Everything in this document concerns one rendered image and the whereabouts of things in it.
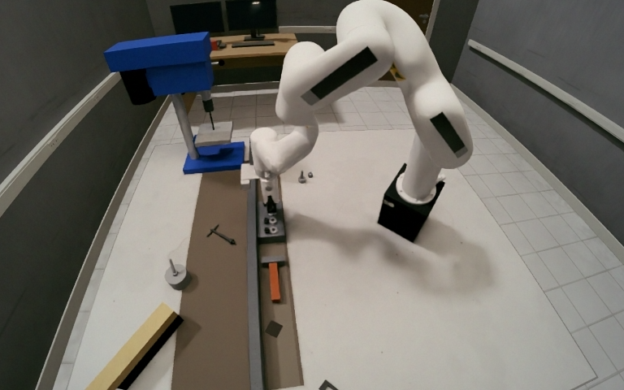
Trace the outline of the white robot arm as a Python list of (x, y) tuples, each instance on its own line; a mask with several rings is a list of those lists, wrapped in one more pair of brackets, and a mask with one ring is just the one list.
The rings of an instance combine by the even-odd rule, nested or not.
[(462, 105), (423, 32), (398, 6), (360, 0), (340, 13), (336, 36), (338, 45), (326, 52), (303, 41), (286, 54), (275, 111), (295, 128), (279, 141), (271, 128), (252, 132), (253, 166), (241, 164), (242, 190), (250, 189), (251, 180), (269, 180), (286, 172), (311, 153), (319, 135), (315, 110), (377, 81), (390, 70), (416, 130), (396, 190), (408, 203), (427, 204), (436, 195), (436, 184), (446, 180), (445, 174), (439, 175), (441, 169), (467, 163), (474, 143)]

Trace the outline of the blue drill press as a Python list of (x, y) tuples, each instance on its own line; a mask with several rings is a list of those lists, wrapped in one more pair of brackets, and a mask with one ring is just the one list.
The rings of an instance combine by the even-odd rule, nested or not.
[[(233, 121), (213, 123), (211, 65), (223, 66), (224, 61), (212, 63), (211, 51), (209, 32), (195, 32), (122, 41), (103, 53), (110, 72), (121, 75), (133, 105), (144, 105), (157, 96), (171, 95), (188, 149), (183, 167), (185, 175), (241, 170), (244, 164), (245, 142), (231, 142)], [(193, 137), (182, 95), (197, 91), (201, 91), (204, 110), (209, 112), (211, 123), (200, 124)]]

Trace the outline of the long grey rectangular bar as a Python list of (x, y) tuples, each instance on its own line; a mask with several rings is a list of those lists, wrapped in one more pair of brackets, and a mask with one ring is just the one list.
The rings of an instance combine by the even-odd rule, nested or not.
[(257, 230), (257, 179), (251, 180), (247, 207), (247, 296), (250, 390), (266, 390)]

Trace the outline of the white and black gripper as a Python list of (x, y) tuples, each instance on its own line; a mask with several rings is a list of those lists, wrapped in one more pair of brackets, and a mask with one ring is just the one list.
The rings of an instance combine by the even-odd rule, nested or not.
[[(269, 206), (267, 207), (267, 213), (276, 213), (276, 203), (279, 203), (279, 186), (278, 186), (278, 175), (270, 178), (269, 180), (265, 180), (261, 177), (260, 183), (262, 188), (262, 196), (265, 204)], [(268, 197), (267, 197), (268, 196)], [(273, 199), (273, 200), (272, 200)], [(274, 202), (274, 203), (273, 203)], [(270, 212), (269, 212), (270, 210)]]

